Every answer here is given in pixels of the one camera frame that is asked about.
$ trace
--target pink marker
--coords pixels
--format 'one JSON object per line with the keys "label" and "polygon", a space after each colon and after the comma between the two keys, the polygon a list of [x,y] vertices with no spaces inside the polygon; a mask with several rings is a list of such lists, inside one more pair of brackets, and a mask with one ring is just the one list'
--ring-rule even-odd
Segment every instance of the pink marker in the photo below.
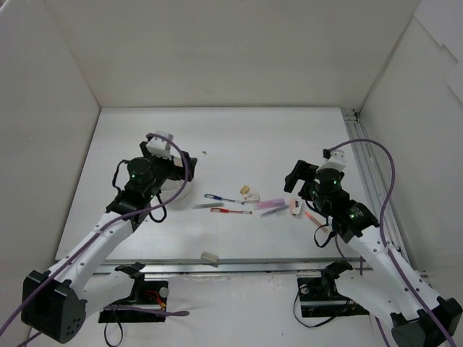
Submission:
{"label": "pink marker", "polygon": [[278,207],[278,206],[283,206],[285,204],[284,199],[273,199],[273,200],[267,200],[267,201],[261,201],[261,202],[256,202],[253,205],[254,210],[263,210],[264,208],[272,208],[272,207]]}

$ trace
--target blue pen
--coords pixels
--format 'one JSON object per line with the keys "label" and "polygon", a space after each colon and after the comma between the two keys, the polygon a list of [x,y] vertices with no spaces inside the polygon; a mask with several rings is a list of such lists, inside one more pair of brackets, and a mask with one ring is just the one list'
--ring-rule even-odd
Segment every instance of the blue pen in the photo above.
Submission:
{"label": "blue pen", "polygon": [[213,194],[204,194],[204,197],[207,197],[208,199],[213,199],[213,200],[220,200],[220,201],[233,202],[234,204],[240,204],[240,205],[244,205],[244,204],[245,204],[244,201],[225,199],[225,198],[223,198],[223,197],[218,197],[217,195],[213,195]]}

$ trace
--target red pen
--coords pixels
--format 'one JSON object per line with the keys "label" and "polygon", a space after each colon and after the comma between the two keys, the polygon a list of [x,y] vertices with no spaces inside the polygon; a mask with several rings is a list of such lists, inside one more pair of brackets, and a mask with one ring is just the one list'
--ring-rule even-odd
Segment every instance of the red pen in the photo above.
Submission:
{"label": "red pen", "polygon": [[240,214],[240,215],[252,215],[252,211],[233,211],[233,210],[227,210],[226,208],[211,208],[211,212],[237,213],[237,214]]}

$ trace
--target white table surface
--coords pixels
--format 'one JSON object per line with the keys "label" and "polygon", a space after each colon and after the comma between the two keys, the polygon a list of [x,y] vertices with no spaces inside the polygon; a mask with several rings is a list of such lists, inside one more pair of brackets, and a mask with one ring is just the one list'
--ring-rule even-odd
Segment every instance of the white table surface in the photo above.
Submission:
{"label": "white table surface", "polygon": [[[148,219],[114,250],[109,262],[201,262],[203,251],[225,261],[338,257],[333,242],[325,249],[316,247],[315,225],[303,213],[293,218],[287,210],[259,218],[191,210],[192,205],[214,201],[205,199],[205,193],[240,199],[244,184],[258,191],[262,200],[284,197],[289,201],[291,195],[283,192],[284,177],[297,160],[320,165],[323,148],[348,140],[338,108],[104,108],[56,254],[58,260],[94,227],[115,197],[111,179],[117,163],[140,156],[139,143],[157,129],[172,133],[180,148],[198,158],[192,189],[183,200],[167,207],[164,223]],[[348,166],[342,186],[353,199],[367,203],[352,149],[344,150]],[[126,181],[127,171],[122,168],[119,185]],[[347,256],[357,256],[349,247],[343,250]]]}
{"label": "white table surface", "polygon": [[[190,316],[169,317],[165,323],[123,324],[121,347],[384,346],[368,316],[341,317],[316,329],[301,326],[292,314],[296,275],[182,276],[169,279],[169,291],[167,309],[186,309]],[[302,319],[311,325],[323,320]],[[28,346],[105,347],[105,325],[97,321],[98,314],[87,318],[65,345],[42,335]],[[109,340],[117,343],[119,336],[119,328],[109,325]]]}

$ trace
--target small block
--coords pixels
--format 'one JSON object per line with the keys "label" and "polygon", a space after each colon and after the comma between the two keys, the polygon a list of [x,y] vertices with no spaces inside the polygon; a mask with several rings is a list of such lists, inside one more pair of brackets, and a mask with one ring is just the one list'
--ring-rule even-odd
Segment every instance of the small block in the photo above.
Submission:
{"label": "small block", "polygon": [[260,201],[260,195],[259,193],[251,192],[244,194],[245,197],[245,202],[259,202]]}
{"label": "small block", "polygon": [[201,253],[201,259],[207,260],[209,262],[218,262],[218,256],[209,252]]}
{"label": "small block", "polygon": [[241,190],[239,191],[241,194],[246,194],[248,193],[250,190],[250,188],[248,186],[244,186],[241,188]]}

